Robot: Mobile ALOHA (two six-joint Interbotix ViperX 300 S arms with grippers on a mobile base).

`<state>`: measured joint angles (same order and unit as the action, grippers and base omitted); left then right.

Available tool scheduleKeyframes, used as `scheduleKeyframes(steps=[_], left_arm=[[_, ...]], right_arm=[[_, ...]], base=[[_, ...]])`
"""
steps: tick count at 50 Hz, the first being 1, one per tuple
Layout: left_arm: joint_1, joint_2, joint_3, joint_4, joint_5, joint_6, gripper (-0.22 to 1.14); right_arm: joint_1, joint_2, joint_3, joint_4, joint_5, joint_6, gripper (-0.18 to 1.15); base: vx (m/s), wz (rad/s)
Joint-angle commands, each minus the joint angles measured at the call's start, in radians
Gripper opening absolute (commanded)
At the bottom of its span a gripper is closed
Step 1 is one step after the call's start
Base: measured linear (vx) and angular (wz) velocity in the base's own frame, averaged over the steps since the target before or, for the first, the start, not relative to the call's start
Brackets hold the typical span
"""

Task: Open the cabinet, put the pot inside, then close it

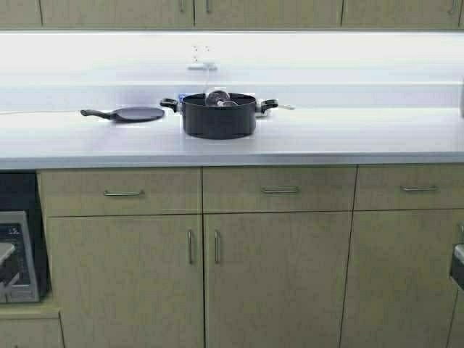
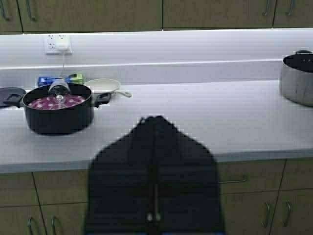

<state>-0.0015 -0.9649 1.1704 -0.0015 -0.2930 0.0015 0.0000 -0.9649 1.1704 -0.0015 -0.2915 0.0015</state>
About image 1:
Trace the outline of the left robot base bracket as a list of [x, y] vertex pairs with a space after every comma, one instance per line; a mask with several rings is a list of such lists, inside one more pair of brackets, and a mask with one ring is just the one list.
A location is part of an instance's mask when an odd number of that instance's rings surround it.
[[11, 243], [0, 243], [0, 263], [6, 262], [14, 253], [15, 246]]

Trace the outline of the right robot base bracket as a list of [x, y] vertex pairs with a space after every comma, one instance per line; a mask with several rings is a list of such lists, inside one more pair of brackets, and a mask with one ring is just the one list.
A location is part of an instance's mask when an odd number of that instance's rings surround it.
[[461, 290], [464, 289], [463, 244], [456, 244], [453, 248], [449, 276]]

